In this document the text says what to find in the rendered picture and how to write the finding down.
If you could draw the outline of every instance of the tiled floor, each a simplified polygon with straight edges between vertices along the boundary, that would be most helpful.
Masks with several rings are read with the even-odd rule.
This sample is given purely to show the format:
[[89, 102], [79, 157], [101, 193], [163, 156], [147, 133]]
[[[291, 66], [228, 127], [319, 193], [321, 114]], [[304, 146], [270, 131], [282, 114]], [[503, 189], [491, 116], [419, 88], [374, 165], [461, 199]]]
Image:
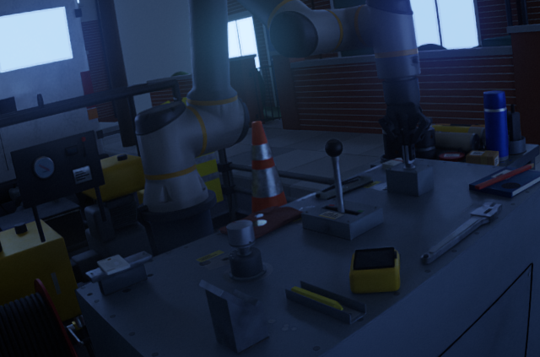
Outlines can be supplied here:
[[[335, 138], [343, 143], [340, 156], [342, 178], [346, 179], [378, 164], [384, 154], [382, 135], [367, 133], [291, 131], [283, 129], [281, 120], [264, 124], [265, 133], [272, 149], [278, 171], [289, 171], [308, 176], [333, 178], [332, 161], [324, 147], [329, 139]], [[106, 153], [128, 153], [137, 155], [137, 148], [123, 148], [120, 135], [103, 139]], [[251, 130], [236, 145], [226, 149], [227, 160], [237, 165], [251, 166]], [[245, 190], [251, 190], [251, 173], [233, 171], [235, 184]], [[288, 200], [302, 197], [318, 191], [326, 185], [308, 181], [281, 179]]]

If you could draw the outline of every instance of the blue book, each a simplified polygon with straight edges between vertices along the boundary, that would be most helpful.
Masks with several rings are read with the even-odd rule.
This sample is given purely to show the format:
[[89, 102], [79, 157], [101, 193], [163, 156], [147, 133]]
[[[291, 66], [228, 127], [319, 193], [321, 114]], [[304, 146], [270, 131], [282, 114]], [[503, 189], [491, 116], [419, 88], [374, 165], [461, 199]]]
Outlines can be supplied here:
[[527, 188], [534, 186], [537, 182], [540, 181], [540, 171], [536, 170], [527, 170], [517, 176], [513, 176], [507, 180], [499, 181], [493, 184], [493, 186], [485, 187], [483, 190], [477, 190], [474, 186], [481, 184], [487, 180], [491, 180], [496, 176], [499, 176], [504, 173], [508, 173], [512, 170], [504, 169], [498, 170], [489, 176], [484, 177], [481, 180], [475, 181], [469, 184], [469, 190], [486, 192], [488, 194], [500, 195], [502, 197], [512, 198], [515, 197], [522, 191], [525, 191]]

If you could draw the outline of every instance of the traffic cone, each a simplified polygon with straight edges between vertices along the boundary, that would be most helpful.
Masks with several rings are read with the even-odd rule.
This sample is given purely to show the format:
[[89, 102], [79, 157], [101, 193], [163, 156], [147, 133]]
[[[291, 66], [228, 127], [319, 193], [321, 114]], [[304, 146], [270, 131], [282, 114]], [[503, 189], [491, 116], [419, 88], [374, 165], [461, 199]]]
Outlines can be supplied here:
[[251, 123], [251, 211], [287, 203], [261, 121]]

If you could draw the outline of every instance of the blue bottle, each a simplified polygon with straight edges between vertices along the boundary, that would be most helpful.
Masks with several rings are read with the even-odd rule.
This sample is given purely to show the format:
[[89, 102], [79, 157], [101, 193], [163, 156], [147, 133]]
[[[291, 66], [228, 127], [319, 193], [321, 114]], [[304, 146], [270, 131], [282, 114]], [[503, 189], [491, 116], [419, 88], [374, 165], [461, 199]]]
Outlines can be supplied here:
[[486, 149], [499, 152], [499, 160], [508, 160], [508, 124], [504, 91], [483, 93], [483, 117], [486, 124]]

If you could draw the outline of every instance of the wrench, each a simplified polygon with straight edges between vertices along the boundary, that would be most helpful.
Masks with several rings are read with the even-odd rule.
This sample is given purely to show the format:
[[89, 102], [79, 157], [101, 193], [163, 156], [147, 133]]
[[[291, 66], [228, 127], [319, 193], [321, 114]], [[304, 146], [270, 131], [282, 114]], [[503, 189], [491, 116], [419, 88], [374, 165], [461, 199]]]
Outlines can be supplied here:
[[445, 239], [431, 247], [421, 259], [423, 264], [430, 264], [449, 251], [457, 243], [473, 233], [479, 226], [487, 224], [497, 218], [502, 209], [502, 203], [484, 203], [482, 207], [471, 212], [472, 217], [459, 228], [450, 233]]

